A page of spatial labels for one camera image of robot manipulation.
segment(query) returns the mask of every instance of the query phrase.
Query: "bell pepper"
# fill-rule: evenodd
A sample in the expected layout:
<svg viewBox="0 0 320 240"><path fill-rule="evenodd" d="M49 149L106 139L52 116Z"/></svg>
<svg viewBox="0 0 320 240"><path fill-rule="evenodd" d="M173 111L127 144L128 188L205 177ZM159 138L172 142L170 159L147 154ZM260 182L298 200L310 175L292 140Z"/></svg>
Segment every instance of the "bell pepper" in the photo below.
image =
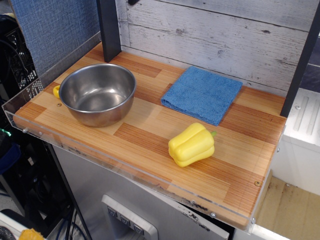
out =
<svg viewBox="0 0 320 240"><path fill-rule="evenodd" d="M206 159L215 152L216 134L216 131L209 132L201 123L193 123L169 141L169 154L180 167Z"/></svg>

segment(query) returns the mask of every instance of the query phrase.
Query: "white wooden wall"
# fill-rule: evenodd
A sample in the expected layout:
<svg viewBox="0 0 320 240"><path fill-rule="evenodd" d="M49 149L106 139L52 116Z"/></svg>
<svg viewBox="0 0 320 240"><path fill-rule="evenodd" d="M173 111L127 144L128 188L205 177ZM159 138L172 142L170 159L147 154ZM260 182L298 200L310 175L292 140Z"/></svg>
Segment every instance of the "white wooden wall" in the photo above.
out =
<svg viewBox="0 0 320 240"><path fill-rule="evenodd" d="M286 96L319 0L117 0L123 51Z"/></svg>

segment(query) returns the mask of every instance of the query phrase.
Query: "screw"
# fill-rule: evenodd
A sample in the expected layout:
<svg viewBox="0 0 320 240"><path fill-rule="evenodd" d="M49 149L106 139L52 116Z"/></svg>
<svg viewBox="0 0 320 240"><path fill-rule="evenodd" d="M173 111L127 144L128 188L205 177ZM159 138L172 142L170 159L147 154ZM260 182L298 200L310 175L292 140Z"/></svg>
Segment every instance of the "screw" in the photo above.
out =
<svg viewBox="0 0 320 240"><path fill-rule="evenodd" d="M260 187L261 186L261 182L260 181L255 181L254 185L256 185L257 187Z"/></svg>

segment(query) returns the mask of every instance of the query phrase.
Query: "bowl rim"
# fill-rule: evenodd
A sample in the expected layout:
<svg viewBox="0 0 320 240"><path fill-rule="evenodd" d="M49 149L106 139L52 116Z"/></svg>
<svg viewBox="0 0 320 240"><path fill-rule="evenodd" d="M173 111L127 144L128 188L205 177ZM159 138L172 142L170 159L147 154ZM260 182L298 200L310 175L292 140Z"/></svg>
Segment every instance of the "bowl rim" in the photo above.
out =
<svg viewBox="0 0 320 240"><path fill-rule="evenodd" d="M136 77L134 76L134 74L127 68L123 67L123 66L120 66L120 65L117 65L117 64L113 64L113 63L96 63L96 64L90 64L88 66L84 66L84 67L81 67L75 71L73 71L72 73L70 73L63 81L62 83L60 84L60 88L59 88L59 91L63 88L63 86L66 84L66 82L68 81L68 79L70 79L73 75L76 75L78 72L80 71L83 71L85 69L90 69L90 68L94 68L96 66L108 66L108 67L117 67L117 68L120 68L124 71L126 71L133 79L133 82L134 82L134 87L133 87L133 90L131 92L131 94L125 99L123 100L121 103L119 103L118 105L115 105L111 108L108 108L108 109L104 109L104 110L99 110L99 111L85 111L85 110L79 110L79 109L76 109L76 108L73 108L71 106L69 106L68 104L66 104L66 102L63 100L63 97L60 96L60 100L61 102L69 109L75 111L75 112L78 112L78 113L84 113L84 114L99 114L99 113L104 113L104 112L108 112L108 111L111 111L113 109L116 109L118 107L120 107L121 105L124 105L126 102L128 102L132 97L133 95L135 94L136 92L136 89L137 89L137 80L136 80Z"/></svg>

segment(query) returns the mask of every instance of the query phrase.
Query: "green light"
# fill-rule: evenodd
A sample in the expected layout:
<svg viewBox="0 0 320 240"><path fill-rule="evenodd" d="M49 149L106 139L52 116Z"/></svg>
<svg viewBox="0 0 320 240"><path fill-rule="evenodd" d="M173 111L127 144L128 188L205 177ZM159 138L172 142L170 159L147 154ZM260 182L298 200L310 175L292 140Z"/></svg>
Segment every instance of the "green light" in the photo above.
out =
<svg viewBox="0 0 320 240"><path fill-rule="evenodd" d="M4 132L5 134L8 134L9 137L11 136L11 133L10 133L10 132L8 132L8 131L6 131L6 130L4 130L4 129L2 129L2 128L0 128L0 131Z"/></svg>

